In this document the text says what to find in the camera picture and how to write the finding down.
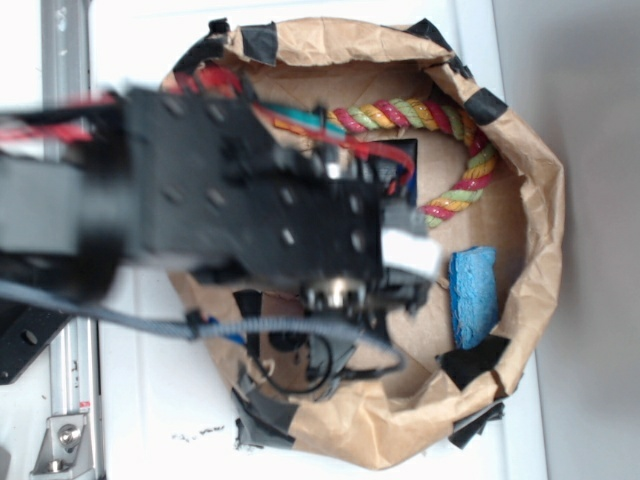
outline black metal bracket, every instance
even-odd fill
[[[0,302],[0,386],[15,382],[69,321],[69,315]]]

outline blue wire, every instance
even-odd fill
[[[220,320],[218,320],[216,317],[207,318],[207,322],[209,324],[212,324],[212,325],[220,325]],[[232,333],[231,335],[225,335],[223,338],[226,338],[227,340],[230,340],[233,343],[237,343],[238,345],[242,345],[243,347],[245,347],[247,345],[247,342],[245,341],[245,339],[242,337],[242,335],[240,335],[238,333]]]

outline black tape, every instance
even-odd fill
[[[244,54],[256,62],[275,67],[278,53],[276,24],[250,25],[241,30]]]
[[[447,63],[451,67],[451,70],[453,70],[456,73],[459,73],[464,78],[473,78],[473,73],[471,73],[471,70],[469,69],[469,67],[467,67],[464,63],[462,63],[462,59],[458,55],[453,57]]]
[[[438,30],[436,26],[426,18],[409,27],[405,30],[405,32],[410,33],[411,35],[415,35],[416,37],[431,40],[432,42],[440,45],[445,50],[453,52],[453,48],[451,48],[449,42],[444,39],[442,33],[440,33],[440,30]],[[473,78],[471,70],[469,70],[469,67],[467,67],[464,63],[462,63],[462,59],[458,55],[453,57],[447,63],[454,72],[459,73],[464,78]]]
[[[234,292],[233,297],[242,318],[255,318],[262,313],[262,293],[256,290],[241,290]],[[247,352],[251,356],[260,357],[260,334],[247,334]]]
[[[410,33],[411,35],[415,35],[416,37],[422,37],[431,40],[432,42],[440,45],[445,50],[453,52],[453,48],[451,48],[451,45],[449,45],[449,43],[444,39],[444,37],[440,33],[440,30],[438,30],[436,26],[426,18],[423,18],[415,25],[407,28],[405,32]]]
[[[464,390],[476,377],[494,369],[509,342],[508,338],[489,335],[477,347],[453,350],[437,360],[453,383]]]
[[[242,390],[232,390],[233,401],[240,415],[238,443],[261,447],[291,448],[295,438],[289,435],[289,427],[298,406],[283,403],[264,396],[246,373],[242,373],[238,382]]]
[[[226,35],[229,30],[229,22],[227,22],[226,18],[218,18],[209,22],[209,36]]]
[[[173,67],[173,72],[191,75],[200,62],[210,58],[222,58],[228,32],[229,24],[226,18],[209,22],[209,34],[187,50]]]
[[[480,412],[456,422],[454,433],[449,436],[449,441],[456,447],[463,449],[475,435],[482,435],[487,422],[500,420],[504,416],[504,403],[490,405]]]
[[[240,417],[236,420],[238,437],[236,445],[250,445],[254,447],[275,447],[290,450],[295,438],[279,432],[268,423],[253,415],[244,408],[244,402],[234,392],[234,403]]]
[[[486,88],[478,90],[464,102],[464,109],[478,125],[496,121],[509,106]]]

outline metal bracket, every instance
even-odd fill
[[[0,303],[0,385],[13,383],[67,323],[69,316]]]
[[[31,480],[96,480],[91,426],[87,415],[60,415],[47,420]]]

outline paper bag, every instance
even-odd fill
[[[402,462],[447,436],[464,444],[474,424],[477,430],[500,414],[500,399],[516,389],[556,307],[564,222],[560,162],[515,112],[476,84],[426,20],[400,29],[308,18],[235,31],[214,21],[164,86],[174,84],[176,72],[193,71],[208,60],[246,74],[261,100],[301,109],[446,96],[498,149],[501,161],[483,197],[430,232],[444,246],[445,264],[452,252],[474,245],[497,249],[501,320],[479,347],[454,347],[446,267],[415,318],[400,311],[388,320],[393,342],[409,359],[407,368],[381,380],[343,382],[328,400],[274,395],[243,348],[222,339],[208,342],[238,404],[242,442],[329,455],[371,469]],[[451,137],[411,128],[361,135],[367,141],[400,138],[418,140],[419,204],[460,178],[466,152]],[[187,307],[222,321],[240,321],[243,309],[262,315],[302,311],[291,296],[254,293],[239,303],[231,288],[199,285],[186,274],[173,281]],[[299,378],[287,370],[291,358],[282,355],[273,352],[272,373],[295,384]]]

